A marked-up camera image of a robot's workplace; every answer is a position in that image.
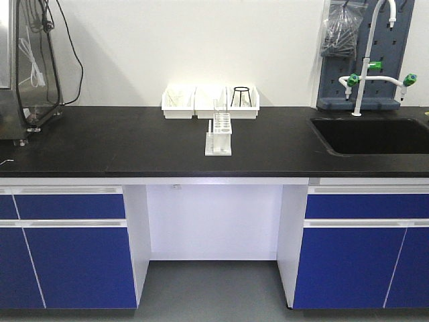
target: pegboard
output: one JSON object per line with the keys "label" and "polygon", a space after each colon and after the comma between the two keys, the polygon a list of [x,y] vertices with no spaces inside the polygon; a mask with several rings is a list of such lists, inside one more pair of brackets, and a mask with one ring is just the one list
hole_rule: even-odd
{"label": "pegboard", "polygon": [[[363,58],[367,47],[369,28],[375,5],[378,0],[352,0],[355,3],[367,3],[363,22],[359,29],[356,58],[324,57],[320,85],[318,91],[318,109],[353,110],[358,86],[353,87],[350,99],[345,99],[345,88],[338,79],[352,73],[361,74]],[[383,69],[368,70],[368,76],[390,76],[398,78],[401,72],[402,59],[407,44],[414,0],[396,0],[397,15],[395,27],[389,28],[389,3],[381,7],[375,29],[374,43],[371,51],[371,61],[382,61]],[[362,101],[362,110],[399,109],[400,103],[395,101],[396,86],[382,80],[367,80]]]}

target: faucet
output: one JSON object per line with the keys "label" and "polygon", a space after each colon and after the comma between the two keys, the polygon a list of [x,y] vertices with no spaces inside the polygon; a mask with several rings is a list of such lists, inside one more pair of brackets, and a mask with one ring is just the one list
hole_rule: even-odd
{"label": "faucet", "polygon": [[[377,18],[378,14],[380,12],[380,8],[383,5],[385,0],[378,0],[377,4],[375,5],[375,9],[373,12],[373,19],[371,21],[371,28],[369,29],[369,35],[368,35],[368,42],[367,42],[367,51],[365,52],[365,57],[363,59],[363,65],[362,65],[362,72],[361,72],[361,82],[359,83],[359,90],[357,91],[357,98],[356,98],[356,105],[355,110],[351,115],[353,116],[361,116],[361,106],[362,106],[362,98],[363,98],[363,91],[365,89],[365,81],[367,80],[367,73],[369,68],[369,62],[370,62],[370,55],[371,55],[371,49],[373,47],[374,43],[374,33],[375,33],[375,26],[377,25]],[[390,6],[390,30],[393,29],[395,22],[396,22],[396,2],[395,0],[389,0],[389,6]]]}
{"label": "faucet", "polygon": [[[392,77],[387,77],[387,76],[367,76],[369,64],[371,61],[370,55],[371,55],[371,49],[373,47],[373,42],[374,42],[374,33],[375,33],[375,27],[377,25],[377,18],[380,12],[380,8],[385,3],[385,1],[386,0],[378,0],[377,4],[375,5],[375,9],[374,9],[373,17],[371,21],[371,28],[369,29],[367,49],[365,52],[365,57],[363,59],[361,76],[352,74],[350,77],[343,76],[343,77],[340,77],[339,79],[339,82],[346,88],[346,100],[348,100],[350,97],[351,87],[359,84],[355,110],[352,113],[353,116],[362,115],[361,114],[362,98],[363,98],[363,91],[365,90],[365,82],[367,79],[374,80],[374,81],[388,81],[400,87],[401,100],[404,99],[405,94],[407,93],[407,87],[413,85],[417,81],[417,76],[414,74],[409,74],[403,82],[400,82],[397,79],[394,79]],[[396,22],[396,2],[395,0],[388,0],[388,1],[390,6],[389,23],[390,23],[390,30],[392,30]]]}

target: white test tube rack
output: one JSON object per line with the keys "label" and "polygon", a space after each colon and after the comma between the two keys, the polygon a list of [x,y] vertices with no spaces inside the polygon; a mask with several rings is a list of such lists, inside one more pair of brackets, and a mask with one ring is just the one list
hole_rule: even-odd
{"label": "white test tube rack", "polygon": [[231,116],[225,112],[215,112],[212,120],[208,121],[206,133],[206,156],[230,156],[231,151]]}

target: cabinet handle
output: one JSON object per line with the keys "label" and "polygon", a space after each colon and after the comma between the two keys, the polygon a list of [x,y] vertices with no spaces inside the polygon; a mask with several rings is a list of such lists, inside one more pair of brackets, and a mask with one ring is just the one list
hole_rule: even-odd
{"label": "cabinet handle", "polygon": [[429,186],[311,186],[310,195],[429,194]]}
{"label": "cabinet handle", "polygon": [[305,219],[304,228],[429,227],[429,219]]}
{"label": "cabinet handle", "polygon": [[34,186],[12,188],[16,195],[107,195],[122,194],[121,186]]}
{"label": "cabinet handle", "polygon": [[19,227],[19,220],[0,220],[0,228],[16,228]]}
{"label": "cabinet handle", "polygon": [[11,195],[11,189],[9,188],[0,188],[0,195]]}
{"label": "cabinet handle", "polygon": [[127,227],[127,221],[125,219],[20,220],[19,226],[24,228],[114,228]]}

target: blue drawer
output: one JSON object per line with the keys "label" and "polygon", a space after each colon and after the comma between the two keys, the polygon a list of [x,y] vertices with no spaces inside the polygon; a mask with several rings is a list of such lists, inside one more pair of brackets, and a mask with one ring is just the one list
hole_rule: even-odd
{"label": "blue drawer", "polygon": [[124,219],[123,195],[15,195],[21,219]]}
{"label": "blue drawer", "polygon": [[12,196],[0,195],[0,219],[18,219]]}
{"label": "blue drawer", "polygon": [[306,218],[429,218],[429,195],[308,195]]}

